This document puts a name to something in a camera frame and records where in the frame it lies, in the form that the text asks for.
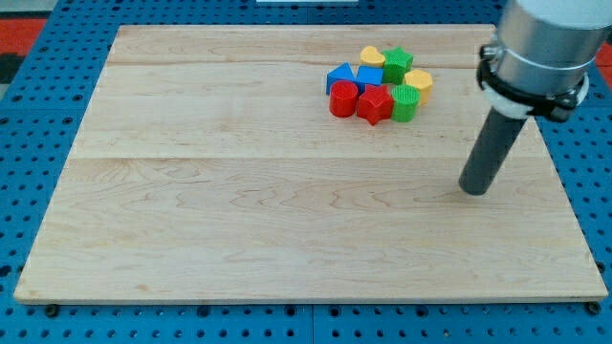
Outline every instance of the block cluster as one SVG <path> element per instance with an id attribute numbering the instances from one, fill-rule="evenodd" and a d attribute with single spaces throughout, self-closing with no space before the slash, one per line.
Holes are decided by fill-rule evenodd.
<path id="1" fill-rule="evenodd" d="M 411 70 L 413 56 L 401 47 L 381 53 L 375 47 L 365 47 L 360 61 L 357 76 L 348 62 L 327 74 L 325 93 L 330 97 L 332 115 L 348 118 L 357 112 L 371 125 L 383 119 L 408 122 L 417 107 L 429 100 L 431 75 Z"/>

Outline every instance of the wooden plank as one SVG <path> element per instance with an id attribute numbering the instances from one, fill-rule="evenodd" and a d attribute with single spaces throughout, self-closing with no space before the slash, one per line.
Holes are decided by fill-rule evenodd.
<path id="1" fill-rule="evenodd" d="M 489 107 L 473 61 L 491 32 L 121 28 L 15 297 L 42 304 L 603 298 L 533 121 L 487 196 L 457 185 Z M 325 73 L 377 43 L 418 52 L 436 82 L 429 104 L 408 124 L 332 118 Z"/>

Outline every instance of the green cylinder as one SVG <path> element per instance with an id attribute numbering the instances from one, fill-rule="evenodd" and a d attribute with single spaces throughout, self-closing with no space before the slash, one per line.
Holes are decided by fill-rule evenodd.
<path id="1" fill-rule="evenodd" d="M 419 90 L 410 85 L 400 85 L 393 89 L 391 95 L 395 100 L 391 119 L 398 122 L 411 121 L 417 113 L 417 106 L 421 97 Z"/>

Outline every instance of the green block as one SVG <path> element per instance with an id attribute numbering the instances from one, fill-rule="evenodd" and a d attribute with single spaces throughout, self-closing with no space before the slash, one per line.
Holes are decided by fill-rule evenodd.
<path id="1" fill-rule="evenodd" d="M 393 89 L 391 95 L 395 100 L 391 119 L 398 122 L 411 121 L 417 113 L 419 98 L 421 98 L 419 90 L 410 85 L 400 85 Z"/>
<path id="2" fill-rule="evenodd" d="M 414 58 L 411 54 L 405 52 L 402 47 L 383 51 L 382 54 L 385 58 L 382 83 L 401 85 L 404 80 L 404 74 L 412 67 L 412 60 Z"/>

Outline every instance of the blue pegboard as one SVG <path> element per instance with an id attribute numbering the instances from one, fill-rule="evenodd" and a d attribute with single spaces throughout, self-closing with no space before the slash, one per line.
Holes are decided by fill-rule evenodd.
<path id="1" fill-rule="evenodd" d="M 60 307 L 12 298 L 120 24 L 495 23 L 504 1 L 361 0 L 257 7 L 254 0 L 60 0 L 0 102 L 0 343 L 610 342 L 598 305 Z M 538 120 L 604 280 L 612 273 L 612 96 L 597 70 L 564 124 Z"/>

